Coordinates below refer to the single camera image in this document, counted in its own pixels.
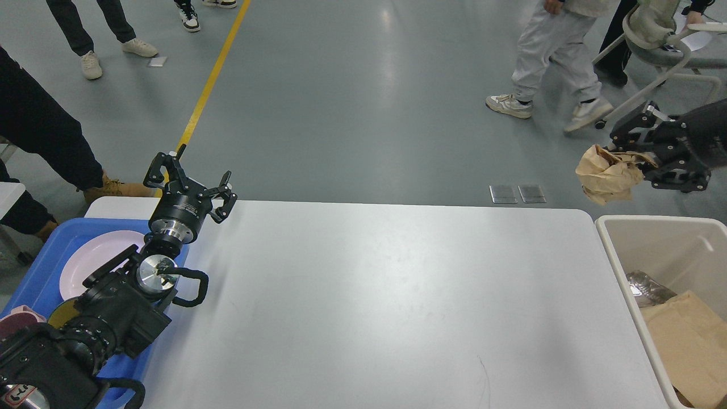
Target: black pants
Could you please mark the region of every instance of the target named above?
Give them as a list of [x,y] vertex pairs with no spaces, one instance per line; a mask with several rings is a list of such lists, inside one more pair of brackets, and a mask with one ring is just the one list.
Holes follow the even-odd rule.
[[[81,124],[0,47],[0,135],[18,148],[38,154],[61,178],[86,190],[103,185],[103,170],[81,132]],[[11,179],[0,167],[0,181]],[[25,192],[0,223],[20,233],[37,233],[51,219],[46,208]]]
[[[603,44],[601,44],[601,51],[604,51],[606,47],[611,45],[612,42],[616,41],[621,34],[624,33],[622,22],[629,11],[636,7],[637,0],[621,0],[616,14],[614,15],[611,24],[608,26],[606,36],[603,37]],[[598,61],[598,65],[607,71],[623,71],[626,68],[626,64],[629,62],[631,57],[631,50],[626,42],[622,42],[616,48],[611,50],[608,54],[603,56],[601,61]]]
[[[71,0],[46,0],[46,2],[71,49],[79,56],[93,51],[93,40],[84,30],[76,5]],[[117,40],[125,43],[136,38],[134,29],[126,21],[119,0],[96,0],[96,2],[101,7],[106,24],[116,35]]]

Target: tan boot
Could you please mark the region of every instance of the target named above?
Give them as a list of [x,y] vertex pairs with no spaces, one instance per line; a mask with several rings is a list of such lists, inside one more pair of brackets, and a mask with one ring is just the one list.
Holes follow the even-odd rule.
[[84,190],[84,198],[89,205],[94,200],[103,196],[129,196],[129,197],[152,197],[154,189],[148,188],[141,183],[123,183],[118,179],[109,179],[106,171],[103,173],[103,187],[88,188]]
[[55,230],[56,227],[58,227],[58,223],[49,220],[38,233],[34,234],[34,236],[38,237],[40,240],[43,240],[43,243],[45,243],[48,241],[48,237],[50,237],[50,234]]

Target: white plate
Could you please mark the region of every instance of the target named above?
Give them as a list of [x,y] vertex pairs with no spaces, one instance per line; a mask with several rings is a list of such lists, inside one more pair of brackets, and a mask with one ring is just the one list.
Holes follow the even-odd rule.
[[86,291],[82,284],[84,280],[130,245],[141,248],[144,245],[144,235],[131,230],[109,231],[82,245],[71,255],[60,272],[58,289],[63,300],[83,294]]

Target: sneaker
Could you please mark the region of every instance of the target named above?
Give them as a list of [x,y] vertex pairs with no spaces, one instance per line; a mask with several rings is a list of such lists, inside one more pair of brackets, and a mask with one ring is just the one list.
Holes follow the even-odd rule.
[[104,196],[128,196],[128,197],[152,197],[154,189],[148,188],[141,183],[123,183],[118,179],[109,179],[104,171],[103,187],[88,188],[84,190],[84,198],[89,205],[99,197]]
[[177,4],[177,8],[180,10],[180,18],[182,19],[182,25],[186,31],[190,33],[196,33],[199,31],[199,21],[197,21],[197,12],[194,11],[192,4],[187,1],[182,4]]
[[512,115],[515,118],[528,119],[533,115],[533,103],[521,104],[515,94],[492,95],[485,99],[485,104],[495,112]]
[[50,234],[55,230],[56,227],[58,227],[58,222],[56,222],[55,220],[49,220],[38,233],[35,233],[33,235],[35,237],[38,237],[40,240],[43,241],[43,243],[45,243],[48,241]]
[[98,63],[98,57],[96,57],[95,52],[89,51],[81,57],[81,72],[84,73],[84,77],[86,77],[89,81],[103,75],[101,65]]
[[602,64],[600,61],[593,66],[593,70],[596,75],[598,75],[598,79],[608,82],[614,87],[623,88],[629,81],[629,77],[626,75],[624,70],[614,70],[613,68],[609,68],[605,64]]
[[153,57],[159,53],[156,47],[139,39],[131,39],[123,43],[121,50],[124,52],[133,52],[141,57]]
[[596,98],[591,103],[580,103],[573,110],[573,119],[566,125],[566,132],[579,130],[603,118],[607,113],[614,110],[614,107],[605,98]]
[[234,9],[237,7],[237,0],[202,0],[202,4],[210,7],[222,7],[223,9]]

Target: white bin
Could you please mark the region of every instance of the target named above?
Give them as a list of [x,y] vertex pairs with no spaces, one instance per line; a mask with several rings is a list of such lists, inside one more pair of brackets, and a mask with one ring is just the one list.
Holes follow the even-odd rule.
[[667,402],[686,409],[674,393],[626,273],[641,270],[677,294],[692,290],[727,321],[727,227],[706,218],[628,215],[603,216],[595,225]]

